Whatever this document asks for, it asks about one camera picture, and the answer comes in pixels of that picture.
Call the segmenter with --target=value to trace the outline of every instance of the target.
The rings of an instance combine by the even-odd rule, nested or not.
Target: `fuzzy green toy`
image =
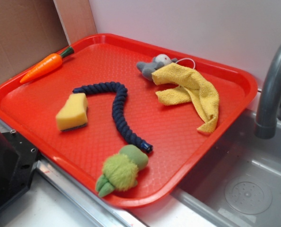
[[[134,145],[126,145],[104,162],[102,175],[96,182],[95,190],[104,197],[114,190],[126,191],[137,185],[137,174],[148,164],[149,158]]]

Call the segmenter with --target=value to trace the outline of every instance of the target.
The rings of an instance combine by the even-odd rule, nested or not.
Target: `braided rope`
[[[137,136],[128,126],[124,117],[123,109],[124,103],[128,96],[128,89],[123,84],[118,82],[99,83],[88,86],[75,88],[73,93],[85,93],[86,95],[93,95],[105,92],[116,92],[112,107],[112,117],[116,124],[117,130],[128,144],[133,144],[146,153],[153,150],[153,146],[148,144],[145,140]]]

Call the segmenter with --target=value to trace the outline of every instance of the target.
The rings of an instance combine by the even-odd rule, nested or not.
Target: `microfiber cloth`
[[[152,77],[156,85],[178,85],[176,88],[157,91],[160,103],[176,105],[192,102],[205,122],[197,130],[207,133],[215,130],[219,117],[219,94],[197,70],[171,63],[153,72]]]

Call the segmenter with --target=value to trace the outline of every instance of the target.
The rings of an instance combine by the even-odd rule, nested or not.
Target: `gray plush toy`
[[[177,58],[170,59],[165,54],[159,54],[158,56],[154,57],[152,62],[150,63],[139,61],[136,64],[136,67],[146,79],[152,81],[153,72],[155,72],[156,70],[160,69],[163,66],[171,64],[172,62],[177,62]]]

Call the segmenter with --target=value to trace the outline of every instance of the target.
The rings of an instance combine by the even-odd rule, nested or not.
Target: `sink drain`
[[[225,199],[236,211],[244,214],[259,214],[272,203],[269,187],[253,177],[237,177],[225,187]]]

